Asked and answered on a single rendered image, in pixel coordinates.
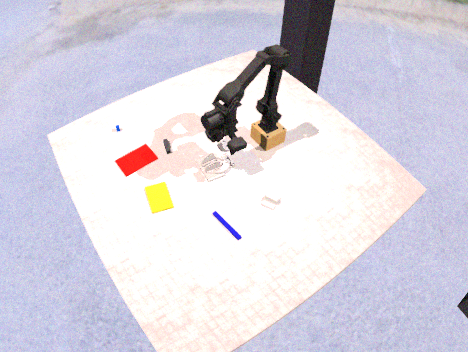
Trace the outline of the blue rounded bar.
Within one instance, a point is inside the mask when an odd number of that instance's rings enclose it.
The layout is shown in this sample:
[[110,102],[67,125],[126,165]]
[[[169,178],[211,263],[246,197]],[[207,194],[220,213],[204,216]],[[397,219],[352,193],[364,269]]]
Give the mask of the blue rounded bar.
[[232,226],[226,222],[216,211],[212,215],[219,220],[224,227],[239,241],[242,237],[232,228]]

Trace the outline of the red flat plate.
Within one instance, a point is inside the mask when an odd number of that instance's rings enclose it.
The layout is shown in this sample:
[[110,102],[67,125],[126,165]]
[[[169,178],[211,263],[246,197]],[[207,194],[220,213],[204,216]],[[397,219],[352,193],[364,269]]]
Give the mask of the red flat plate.
[[134,149],[133,151],[117,159],[116,164],[121,168],[121,170],[127,177],[133,172],[137,171],[138,169],[146,166],[147,164],[153,161],[156,161],[157,159],[157,156],[145,143],[142,146]]

